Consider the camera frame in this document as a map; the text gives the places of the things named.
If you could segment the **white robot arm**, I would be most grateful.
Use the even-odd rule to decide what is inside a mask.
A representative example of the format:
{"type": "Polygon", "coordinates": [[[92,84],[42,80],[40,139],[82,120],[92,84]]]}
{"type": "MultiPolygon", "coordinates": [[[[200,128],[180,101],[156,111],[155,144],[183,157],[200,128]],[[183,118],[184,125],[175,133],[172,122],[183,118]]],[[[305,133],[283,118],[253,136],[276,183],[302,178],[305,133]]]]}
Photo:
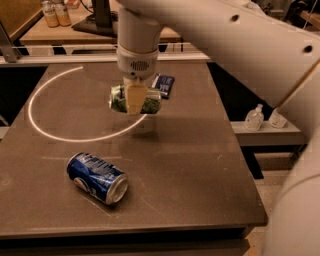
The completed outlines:
{"type": "Polygon", "coordinates": [[[279,193],[263,256],[320,256],[318,36],[231,0],[117,0],[118,54],[138,58],[168,26],[305,135],[307,147],[279,193]]]}

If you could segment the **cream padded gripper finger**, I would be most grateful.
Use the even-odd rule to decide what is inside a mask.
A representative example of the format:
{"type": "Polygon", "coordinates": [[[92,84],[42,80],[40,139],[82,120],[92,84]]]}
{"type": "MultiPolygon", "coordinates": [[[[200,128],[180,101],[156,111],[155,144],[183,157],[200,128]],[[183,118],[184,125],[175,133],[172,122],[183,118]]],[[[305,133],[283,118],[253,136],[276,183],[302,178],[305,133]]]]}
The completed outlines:
{"type": "Polygon", "coordinates": [[[140,78],[124,78],[126,109],[129,115],[139,115],[146,98],[147,86],[140,78]]]}

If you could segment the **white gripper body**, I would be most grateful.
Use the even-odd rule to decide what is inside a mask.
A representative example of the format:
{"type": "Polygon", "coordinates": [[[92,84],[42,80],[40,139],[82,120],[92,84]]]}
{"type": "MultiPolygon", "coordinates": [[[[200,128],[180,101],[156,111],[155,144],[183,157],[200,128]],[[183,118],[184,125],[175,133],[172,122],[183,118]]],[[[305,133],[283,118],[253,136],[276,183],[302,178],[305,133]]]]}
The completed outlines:
{"type": "Polygon", "coordinates": [[[128,79],[148,79],[155,73],[158,51],[136,53],[121,45],[117,49],[117,65],[121,74],[128,79]]]}

